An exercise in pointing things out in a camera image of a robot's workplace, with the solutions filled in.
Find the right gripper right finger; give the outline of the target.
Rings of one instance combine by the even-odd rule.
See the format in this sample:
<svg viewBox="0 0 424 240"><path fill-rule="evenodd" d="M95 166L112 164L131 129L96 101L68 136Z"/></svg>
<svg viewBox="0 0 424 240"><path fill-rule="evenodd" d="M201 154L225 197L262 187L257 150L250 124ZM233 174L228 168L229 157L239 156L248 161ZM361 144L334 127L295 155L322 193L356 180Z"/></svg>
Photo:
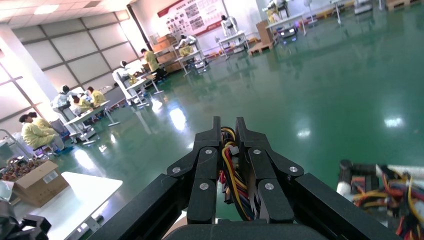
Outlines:
<svg viewBox="0 0 424 240"><path fill-rule="evenodd" d="M295 213L289 201L291 181L304 169L275 152L264 133L249 130L243 117L236 118L239 169L246 180L254 219L268 224L292 224Z"/></svg>

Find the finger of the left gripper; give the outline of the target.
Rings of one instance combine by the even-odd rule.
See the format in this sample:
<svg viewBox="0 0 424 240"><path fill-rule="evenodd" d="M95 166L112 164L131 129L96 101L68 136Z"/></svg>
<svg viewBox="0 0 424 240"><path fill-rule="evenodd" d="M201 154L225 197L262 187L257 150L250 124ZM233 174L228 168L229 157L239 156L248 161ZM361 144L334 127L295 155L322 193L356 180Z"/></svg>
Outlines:
<svg viewBox="0 0 424 240"><path fill-rule="evenodd" d="M51 223L42 216L28 214L17 224L14 240L48 240Z"/></svg>

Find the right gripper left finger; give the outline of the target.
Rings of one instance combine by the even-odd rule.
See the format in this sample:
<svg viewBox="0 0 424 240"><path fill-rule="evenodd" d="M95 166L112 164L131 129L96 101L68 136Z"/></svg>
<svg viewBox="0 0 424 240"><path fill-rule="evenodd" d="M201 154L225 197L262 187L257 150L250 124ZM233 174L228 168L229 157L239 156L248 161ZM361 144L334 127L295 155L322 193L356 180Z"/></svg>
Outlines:
<svg viewBox="0 0 424 240"><path fill-rule="evenodd" d="M215 223L221 149L221 118L214 116L212 128L197 133L192 150L166 170L181 187L189 225Z"/></svg>

